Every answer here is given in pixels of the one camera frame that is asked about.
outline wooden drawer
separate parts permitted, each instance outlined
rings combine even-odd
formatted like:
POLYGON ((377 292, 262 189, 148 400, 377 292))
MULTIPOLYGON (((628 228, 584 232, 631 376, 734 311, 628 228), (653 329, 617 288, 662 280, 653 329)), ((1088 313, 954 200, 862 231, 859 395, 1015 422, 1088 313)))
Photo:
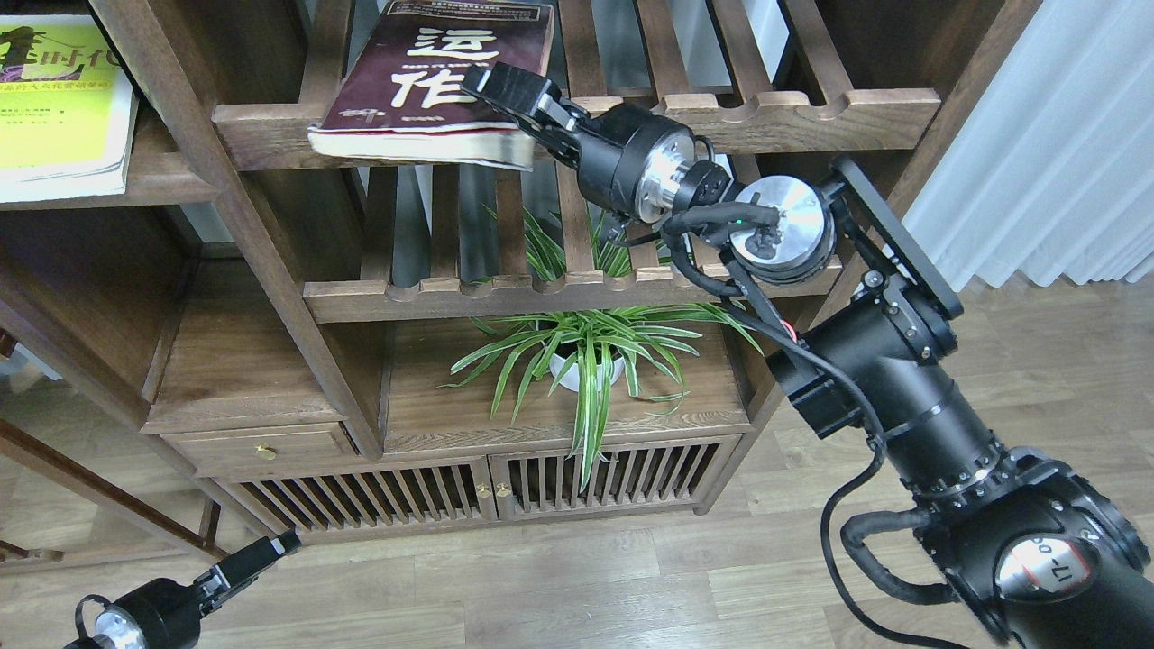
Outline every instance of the wooden drawer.
POLYGON ((196 477, 275 476, 301 464, 359 457, 339 422, 160 437, 196 465, 196 477))

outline brass knob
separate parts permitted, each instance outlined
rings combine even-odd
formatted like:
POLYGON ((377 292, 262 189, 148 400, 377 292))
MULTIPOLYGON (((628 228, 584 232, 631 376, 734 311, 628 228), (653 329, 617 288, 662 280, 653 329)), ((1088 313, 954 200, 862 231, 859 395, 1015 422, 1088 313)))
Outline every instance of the brass knob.
POLYGON ((267 443, 258 443, 256 445, 256 456, 261 460, 271 461, 277 458, 277 452, 269 448, 269 445, 267 443))

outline white curtain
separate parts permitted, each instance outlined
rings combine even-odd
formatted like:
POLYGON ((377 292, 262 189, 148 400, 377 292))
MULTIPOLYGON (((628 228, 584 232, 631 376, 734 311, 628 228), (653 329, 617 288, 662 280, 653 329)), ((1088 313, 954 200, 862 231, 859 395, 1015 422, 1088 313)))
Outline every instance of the white curtain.
POLYGON ((1154 267, 1154 2, 1047 0, 906 216, 954 289, 1154 267))

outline cabinet door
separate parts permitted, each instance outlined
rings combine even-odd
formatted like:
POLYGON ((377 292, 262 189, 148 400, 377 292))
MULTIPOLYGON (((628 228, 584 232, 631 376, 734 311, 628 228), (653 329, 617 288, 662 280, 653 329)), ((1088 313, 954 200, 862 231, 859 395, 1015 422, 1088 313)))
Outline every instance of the cabinet door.
POLYGON ((690 507, 709 493, 741 435, 605 446, 580 490, 565 452, 490 455, 503 521, 625 509, 690 507))
POLYGON ((261 520, 301 532, 383 536, 496 520, 485 457, 254 478, 225 486, 261 520))

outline red book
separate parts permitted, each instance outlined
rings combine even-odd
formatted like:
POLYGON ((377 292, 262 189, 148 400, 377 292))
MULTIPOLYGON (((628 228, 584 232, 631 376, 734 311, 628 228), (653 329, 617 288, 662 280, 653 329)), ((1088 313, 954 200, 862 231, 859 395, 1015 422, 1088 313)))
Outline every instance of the red book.
POLYGON ((553 24, 544 2, 394 0, 308 140, 329 156, 529 169, 532 139, 460 82, 496 61, 544 75, 553 24))

